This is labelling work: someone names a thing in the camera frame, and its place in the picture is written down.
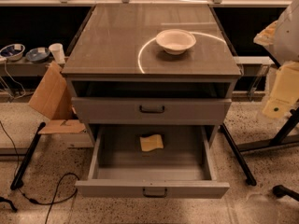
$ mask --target drawer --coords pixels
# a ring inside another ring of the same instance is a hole
[[[82,122],[220,125],[230,99],[73,98]]]
[[[160,134],[164,148],[142,152],[139,137]],[[220,198],[228,183],[216,180],[203,126],[103,125],[84,196]]]

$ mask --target blue bowl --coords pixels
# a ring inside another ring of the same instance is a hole
[[[0,50],[0,56],[6,57],[11,61],[18,61],[25,51],[25,46],[22,44],[11,44]]]
[[[26,53],[26,59],[32,63],[43,63],[50,56],[50,50],[47,48],[31,49]]]

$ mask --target yellow object in drawer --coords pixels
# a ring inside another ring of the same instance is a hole
[[[143,152],[149,152],[156,148],[164,148],[162,137],[159,134],[140,137],[140,144]]]

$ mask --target white cup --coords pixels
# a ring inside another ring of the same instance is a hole
[[[63,44],[54,43],[49,46],[49,50],[52,53],[56,63],[65,63]]]

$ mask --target floor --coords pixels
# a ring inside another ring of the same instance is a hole
[[[234,101],[225,123],[237,144],[271,138],[286,118],[268,120],[261,117],[261,102]],[[26,99],[7,103],[0,99],[0,120],[17,147],[28,147],[36,127],[47,119],[28,106]],[[0,147],[12,147],[0,129]],[[47,223],[298,223],[299,202],[290,197],[276,198],[275,185],[283,184],[299,191],[299,146],[274,148],[244,154],[257,186],[249,186],[235,155],[222,133],[217,133],[211,148],[216,175],[228,182],[230,189],[219,200],[209,199],[122,199],[74,198],[55,204]],[[50,203],[59,179],[68,172],[84,179],[89,171],[92,150],[69,148],[58,134],[42,136],[23,177],[21,191],[41,203]],[[10,199],[18,212],[0,203],[0,223],[45,223],[48,205],[29,203],[10,185],[17,166],[16,159],[0,161],[0,196]],[[62,182],[57,199],[74,191],[76,178]]]

